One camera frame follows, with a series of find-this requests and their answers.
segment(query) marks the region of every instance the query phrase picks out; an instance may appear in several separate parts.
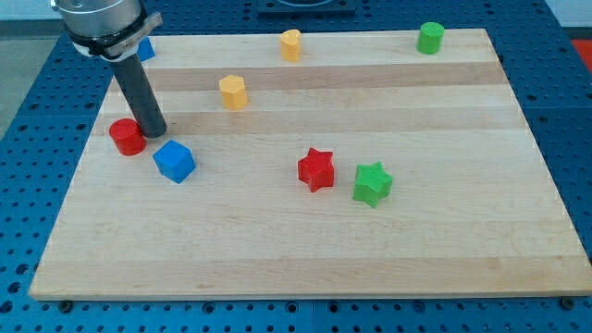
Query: red cylinder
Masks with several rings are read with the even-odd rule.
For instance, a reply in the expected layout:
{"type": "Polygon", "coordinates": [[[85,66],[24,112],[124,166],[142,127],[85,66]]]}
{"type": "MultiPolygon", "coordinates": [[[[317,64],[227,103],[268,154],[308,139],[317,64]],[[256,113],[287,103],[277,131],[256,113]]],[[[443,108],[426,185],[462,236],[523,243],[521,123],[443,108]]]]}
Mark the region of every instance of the red cylinder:
{"type": "Polygon", "coordinates": [[[146,140],[138,123],[133,119],[123,118],[109,128],[109,135],[115,146],[125,156],[140,153],[146,147],[146,140]]]}

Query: green block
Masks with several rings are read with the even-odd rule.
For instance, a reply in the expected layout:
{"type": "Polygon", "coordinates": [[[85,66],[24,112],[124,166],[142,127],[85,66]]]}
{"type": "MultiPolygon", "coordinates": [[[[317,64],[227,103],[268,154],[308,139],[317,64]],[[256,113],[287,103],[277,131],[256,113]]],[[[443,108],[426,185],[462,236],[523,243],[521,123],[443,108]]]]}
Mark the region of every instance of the green block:
{"type": "Polygon", "coordinates": [[[433,55],[440,50],[442,37],[444,36],[444,27],[436,22],[427,22],[422,24],[417,39],[417,51],[433,55]]]}
{"type": "Polygon", "coordinates": [[[380,199],[389,196],[393,177],[382,168],[382,162],[358,165],[355,172],[353,200],[363,201],[376,208],[380,199]]]}

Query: green cylinder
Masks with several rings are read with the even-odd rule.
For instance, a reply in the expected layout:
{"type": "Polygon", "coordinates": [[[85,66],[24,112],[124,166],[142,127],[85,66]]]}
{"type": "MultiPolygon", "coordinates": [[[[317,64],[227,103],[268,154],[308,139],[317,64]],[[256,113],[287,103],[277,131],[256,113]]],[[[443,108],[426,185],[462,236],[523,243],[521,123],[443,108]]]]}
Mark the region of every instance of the green cylinder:
{"type": "Polygon", "coordinates": [[[433,55],[440,50],[442,37],[444,36],[444,27],[436,22],[427,22],[422,24],[417,39],[417,51],[433,55]]]}

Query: black cylinder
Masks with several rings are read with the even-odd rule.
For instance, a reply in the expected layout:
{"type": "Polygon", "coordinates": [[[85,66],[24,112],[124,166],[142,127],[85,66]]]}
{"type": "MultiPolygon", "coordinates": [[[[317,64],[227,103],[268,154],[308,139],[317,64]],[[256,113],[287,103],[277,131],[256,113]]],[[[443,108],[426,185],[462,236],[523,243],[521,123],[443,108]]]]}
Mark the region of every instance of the black cylinder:
{"type": "Polygon", "coordinates": [[[111,68],[142,134],[146,138],[156,138],[165,134],[167,123],[160,112],[138,55],[112,62],[111,68]]]}

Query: red star block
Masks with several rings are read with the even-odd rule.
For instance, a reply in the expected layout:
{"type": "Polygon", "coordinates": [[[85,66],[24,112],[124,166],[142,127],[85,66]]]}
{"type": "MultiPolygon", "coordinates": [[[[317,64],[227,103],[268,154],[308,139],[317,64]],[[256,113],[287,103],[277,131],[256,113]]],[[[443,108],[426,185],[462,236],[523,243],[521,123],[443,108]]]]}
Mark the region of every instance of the red star block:
{"type": "Polygon", "coordinates": [[[311,192],[333,186],[335,168],[331,162],[332,157],[331,152],[319,152],[311,148],[308,155],[298,161],[298,178],[308,184],[311,192]]]}

